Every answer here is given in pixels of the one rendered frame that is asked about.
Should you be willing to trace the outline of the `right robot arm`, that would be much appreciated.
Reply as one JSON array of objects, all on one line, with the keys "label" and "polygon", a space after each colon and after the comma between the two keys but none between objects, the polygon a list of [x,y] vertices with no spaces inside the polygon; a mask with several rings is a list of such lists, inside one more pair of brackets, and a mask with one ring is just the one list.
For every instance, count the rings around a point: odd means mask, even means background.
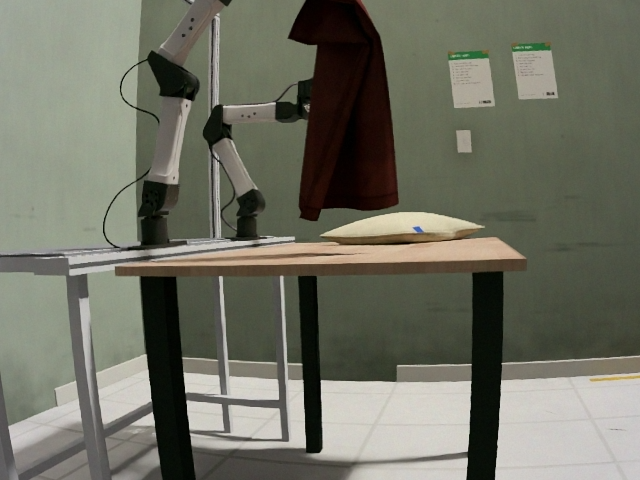
[{"label": "right robot arm", "polygon": [[168,239],[167,217],[161,216],[169,215],[178,201],[178,167],[183,135],[191,103],[200,88],[199,79],[182,65],[212,19],[231,1],[194,0],[165,43],[147,57],[160,87],[161,116],[153,162],[148,181],[144,180],[142,205],[138,212],[138,217],[144,217],[141,220],[142,241],[141,245],[127,247],[128,250],[187,245],[187,240]]}]

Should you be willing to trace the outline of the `cream pillow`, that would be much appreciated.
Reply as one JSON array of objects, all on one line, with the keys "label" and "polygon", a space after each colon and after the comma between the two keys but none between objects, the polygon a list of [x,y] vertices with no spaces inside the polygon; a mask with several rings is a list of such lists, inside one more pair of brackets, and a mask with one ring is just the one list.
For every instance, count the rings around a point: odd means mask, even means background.
[{"label": "cream pillow", "polygon": [[409,244],[457,240],[482,228],[445,216],[403,212],[360,220],[320,237],[348,245]]}]

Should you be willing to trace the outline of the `dark red pillowcase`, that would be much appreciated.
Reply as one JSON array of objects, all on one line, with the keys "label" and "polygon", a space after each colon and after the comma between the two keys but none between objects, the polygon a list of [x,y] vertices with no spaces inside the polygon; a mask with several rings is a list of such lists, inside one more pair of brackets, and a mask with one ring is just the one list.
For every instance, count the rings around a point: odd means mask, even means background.
[{"label": "dark red pillowcase", "polygon": [[288,39],[317,45],[299,218],[399,204],[381,37],[361,0],[306,0]]}]

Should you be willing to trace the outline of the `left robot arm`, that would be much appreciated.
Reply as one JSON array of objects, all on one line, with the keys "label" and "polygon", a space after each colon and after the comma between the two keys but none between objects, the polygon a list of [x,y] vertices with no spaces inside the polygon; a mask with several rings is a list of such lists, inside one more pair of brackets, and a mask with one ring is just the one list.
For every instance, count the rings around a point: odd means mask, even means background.
[{"label": "left robot arm", "polygon": [[[293,123],[303,118],[308,120],[312,81],[313,79],[307,79],[298,82],[298,104],[288,101],[247,106],[217,104],[213,108],[203,129],[203,137],[208,141],[209,146],[213,147],[221,160],[234,186],[238,197],[237,202],[240,206],[236,214],[239,217],[237,219],[236,237],[226,237],[225,239],[231,239],[231,241],[267,239],[267,237],[258,237],[257,219],[251,219],[264,211],[266,202],[260,190],[257,190],[250,179],[236,152],[231,136],[232,124],[251,122]],[[222,118],[221,113],[223,113]]]}]

